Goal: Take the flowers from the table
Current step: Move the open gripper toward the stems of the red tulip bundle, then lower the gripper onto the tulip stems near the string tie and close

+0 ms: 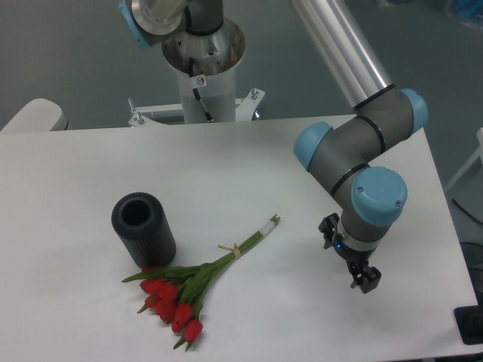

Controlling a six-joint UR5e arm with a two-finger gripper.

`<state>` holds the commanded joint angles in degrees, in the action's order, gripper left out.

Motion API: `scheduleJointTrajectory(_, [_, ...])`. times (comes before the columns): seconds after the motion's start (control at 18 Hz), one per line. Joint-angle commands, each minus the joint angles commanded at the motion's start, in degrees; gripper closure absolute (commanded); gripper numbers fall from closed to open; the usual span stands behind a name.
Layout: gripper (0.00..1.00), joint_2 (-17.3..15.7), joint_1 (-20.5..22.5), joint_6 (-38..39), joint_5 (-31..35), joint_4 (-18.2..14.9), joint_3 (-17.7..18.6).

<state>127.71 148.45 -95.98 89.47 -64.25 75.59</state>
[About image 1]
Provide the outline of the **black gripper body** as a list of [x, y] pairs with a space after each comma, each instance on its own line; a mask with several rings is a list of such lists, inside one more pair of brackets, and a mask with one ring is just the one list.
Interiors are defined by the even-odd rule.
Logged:
[[369, 251], [354, 250], [345, 244], [345, 239], [340, 233], [333, 236], [333, 246], [336, 253], [343, 258], [348, 266], [367, 265], [371, 253]]

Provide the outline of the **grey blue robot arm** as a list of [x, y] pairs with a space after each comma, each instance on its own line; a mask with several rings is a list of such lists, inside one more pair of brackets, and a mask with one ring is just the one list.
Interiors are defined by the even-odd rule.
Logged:
[[[326, 248], [346, 261], [352, 285], [367, 293], [380, 271], [369, 259], [401, 216], [408, 187], [374, 159], [407, 140], [428, 121], [424, 99], [397, 88], [342, 1], [293, 1], [338, 92], [352, 110], [339, 127], [320, 121], [294, 142], [306, 172], [339, 205], [319, 226]], [[125, 26], [141, 47], [159, 45], [176, 72], [187, 124], [237, 121], [234, 69], [245, 55], [245, 37], [224, 14], [221, 1], [122, 1]]]

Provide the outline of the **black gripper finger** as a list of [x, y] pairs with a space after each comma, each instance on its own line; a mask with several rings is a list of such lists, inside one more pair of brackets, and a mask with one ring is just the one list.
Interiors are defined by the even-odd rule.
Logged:
[[367, 260], [347, 262], [346, 264], [352, 276], [350, 284], [352, 289], [357, 287], [363, 293], [369, 293], [378, 286], [382, 273], [376, 267], [370, 266]]
[[320, 223], [318, 230], [323, 234], [324, 239], [324, 249], [327, 250], [330, 247], [336, 247], [337, 240], [337, 227], [340, 218], [337, 213], [332, 213], [326, 216]]

